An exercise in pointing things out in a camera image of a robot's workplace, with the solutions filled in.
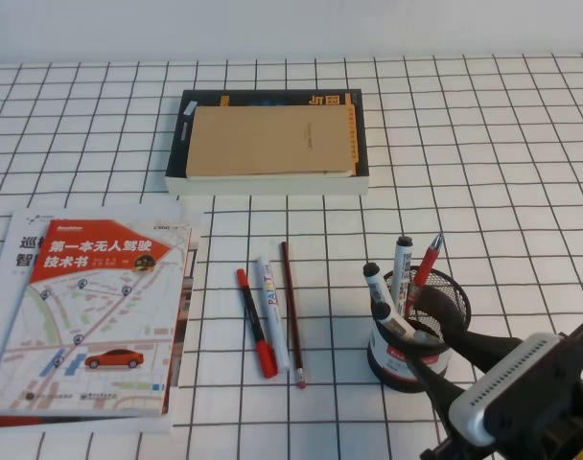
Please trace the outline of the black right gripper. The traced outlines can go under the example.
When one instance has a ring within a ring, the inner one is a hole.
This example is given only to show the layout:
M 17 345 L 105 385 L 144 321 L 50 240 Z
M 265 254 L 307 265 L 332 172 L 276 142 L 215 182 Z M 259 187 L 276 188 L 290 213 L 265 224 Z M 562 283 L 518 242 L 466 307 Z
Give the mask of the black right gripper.
M 436 319 L 444 342 L 481 372 L 488 372 L 522 340 L 467 330 L 455 302 L 443 291 L 426 286 L 418 309 Z M 421 383 L 446 428 L 447 437 L 423 459 L 583 459 L 583 324 L 563 339 L 517 383 L 487 408 L 485 425 L 496 440 L 477 447 L 459 433 L 474 432 L 478 413 L 469 391 L 436 374 L 419 357 L 408 368 Z

